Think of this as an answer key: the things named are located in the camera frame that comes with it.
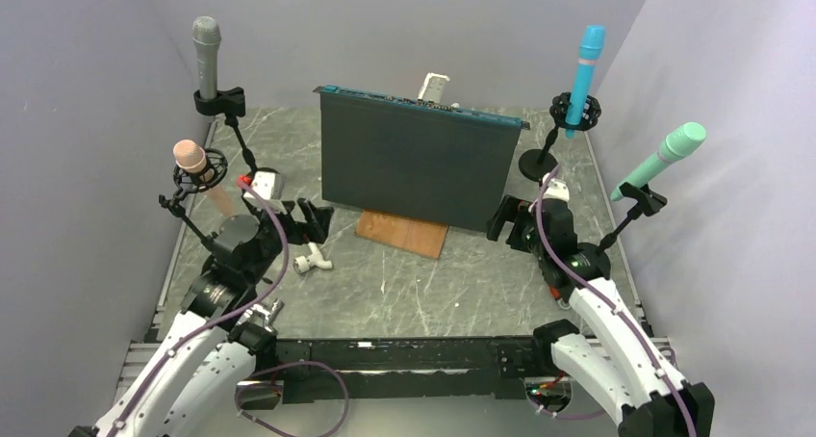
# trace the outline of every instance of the black panel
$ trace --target black panel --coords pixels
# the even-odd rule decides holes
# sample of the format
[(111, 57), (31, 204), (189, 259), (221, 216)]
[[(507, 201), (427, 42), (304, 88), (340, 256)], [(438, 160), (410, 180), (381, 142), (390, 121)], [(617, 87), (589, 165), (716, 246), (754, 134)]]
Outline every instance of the black panel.
[(320, 110), (323, 199), (479, 232), (525, 126), (326, 91)]

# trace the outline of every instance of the wooden board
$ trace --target wooden board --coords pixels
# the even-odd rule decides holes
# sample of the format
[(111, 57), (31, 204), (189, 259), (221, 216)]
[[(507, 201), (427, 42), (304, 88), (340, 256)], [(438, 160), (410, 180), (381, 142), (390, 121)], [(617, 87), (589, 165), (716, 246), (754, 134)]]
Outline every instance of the wooden board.
[(357, 224), (358, 237), (404, 249), (420, 256), (439, 259), (447, 225), (364, 211)]

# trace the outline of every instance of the gray marble tabletop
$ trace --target gray marble tabletop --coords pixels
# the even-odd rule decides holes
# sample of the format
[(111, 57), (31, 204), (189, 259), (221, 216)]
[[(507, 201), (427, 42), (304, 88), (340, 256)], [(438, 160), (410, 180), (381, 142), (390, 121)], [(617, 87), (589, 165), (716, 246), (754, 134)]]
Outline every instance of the gray marble tabletop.
[[(548, 111), (479, 110), (530, 122), (531, 130), (522, 131), (505, 192), (532, 199), (537, 185), (522, 177), (516, 162), (526, 149), (543, 144), (553, 125)], [(319, 108), (250, 110), (242, 118), (241, 128), (258, 166), (273, 167), (284, 174), (287, 199), (302, 196), (319, 206), (327, 204), (320, 197)], [(239, 207), (235, 180), (248, 169), (232, 130), (218, 123), (211, 146), (222, 150), (229, 161), (222, 186)], [(597, 243), (614, 225), (585, 134), (571, 140), (561, 134), (553, 154), (562, 165), (559, 177), (570, 189), (575, 231), (581, 241)], [(505, 226), (498, 242), (486, 240), (483, 234), (450, 228), (440, 259), (431, 260), (356, 237), (361, 211), (335, 207), (329, 238), (322, 246), (335, 268), (298, 275), (290, 266), (273, 294), (286, 302), (275, 324), (281, 337), (524, 335), (562, 318), (588, 332), (574, 312), (558, 308), (534, 258), (504, 243), (510, 226)], [(200, 197), (193, 202), (191, 218), (205, 233), (215, 230), (223, 220), (217, 209)], [(306, 246), (291, 246), (291, 253), (294, 257), (308, 251)], [(636, 297), (620, 248), (613, 246), (609, 254), (613, 279), (632, 310)], [(206, 256), (195, 236), (186, 231), (167, 290), (160, 336), (169, 328)], [(277, 274), (280, 261), (267, 277)]]

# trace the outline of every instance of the gray backdrop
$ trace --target gray backdrop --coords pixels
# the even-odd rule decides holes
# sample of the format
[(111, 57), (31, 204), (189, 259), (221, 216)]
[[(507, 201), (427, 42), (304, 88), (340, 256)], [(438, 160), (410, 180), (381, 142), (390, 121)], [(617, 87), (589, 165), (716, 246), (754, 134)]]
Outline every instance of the gray backdrop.
[(203, 140), (148, 0), (0, 0), (0, 434), (67, 435), (111, 404), (179, 222), (172, 145)]
[(683, 122), (708, 130), (623, 243), (649, 320), (714, 393), (716, 437), (816, 428), (814, 32), (814, 0), (648, 0), (600, 86), (607, 189)]
[(190, 70), (192, 20), (218, 20), (222, 87), (250, 107), (318, 105), (322, 84), (413, 96), (431, 71), (451, 77), (447, 102), (548, 107), (586, 25), (608, 29), (597, 86), (644, 0), (153, 1)]

